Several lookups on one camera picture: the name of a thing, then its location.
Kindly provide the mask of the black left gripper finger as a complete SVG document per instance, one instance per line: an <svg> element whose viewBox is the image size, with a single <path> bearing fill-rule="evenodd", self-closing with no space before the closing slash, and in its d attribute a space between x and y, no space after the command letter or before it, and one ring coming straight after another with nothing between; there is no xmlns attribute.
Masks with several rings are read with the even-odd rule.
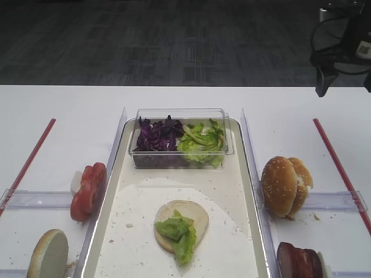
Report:
<svg viewBox="0 0 371 278"><path fill-rule="evenodd" d="M324 65L316 67L316 72L317 81L315 91L319 97L323 97L334 80L339 76L339 73L335 68Z"/></svg>

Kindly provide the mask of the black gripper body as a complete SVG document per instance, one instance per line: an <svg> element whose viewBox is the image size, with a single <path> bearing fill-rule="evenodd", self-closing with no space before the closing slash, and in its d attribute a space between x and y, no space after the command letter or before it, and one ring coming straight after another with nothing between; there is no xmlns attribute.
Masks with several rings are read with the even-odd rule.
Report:
<svg viewBox="0 0 371 278"><path fill-rule="evenodd" d="M333 66L334 63L370 66L370 6L328 7L330 13L337 16L321 20L310 36L310 62L314 67ZM322 49L315 47L315 34L326 23L347 20L347 26L335 45Z"/></svg>

